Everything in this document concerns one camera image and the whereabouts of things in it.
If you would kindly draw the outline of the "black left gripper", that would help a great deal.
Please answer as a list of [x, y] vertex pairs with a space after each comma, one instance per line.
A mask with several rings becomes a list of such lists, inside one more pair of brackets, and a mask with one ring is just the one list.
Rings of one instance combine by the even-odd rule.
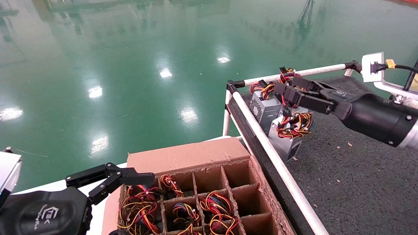
[[85, 235], [92, 208], [77, 188], [110, 176], [113, 163], [99, 165], [66, 177], [68, 188], [10, 195], [1, 207], [2, 235]]

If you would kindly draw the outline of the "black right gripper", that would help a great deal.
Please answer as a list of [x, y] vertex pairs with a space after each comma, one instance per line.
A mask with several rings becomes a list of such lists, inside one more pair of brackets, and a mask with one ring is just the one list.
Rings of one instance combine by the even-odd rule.
[[417, 147], [417, 110], [373, 93], [353, 95], [294, 76], [292, 86], [277, 82], [274, 95], [285, 107], [333, 113], [349, 129], [393, 147]]

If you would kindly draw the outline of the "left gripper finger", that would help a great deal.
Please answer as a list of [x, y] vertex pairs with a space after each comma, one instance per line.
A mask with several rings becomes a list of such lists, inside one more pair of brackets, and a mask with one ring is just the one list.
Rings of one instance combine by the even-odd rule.
[[88, 193], [90, 204], [98, 205], [122, 185], [151, 186], [154, 173], [138, 173], [134, 168], [102, 167], [98, 171], [98, 180], [104, 180]]

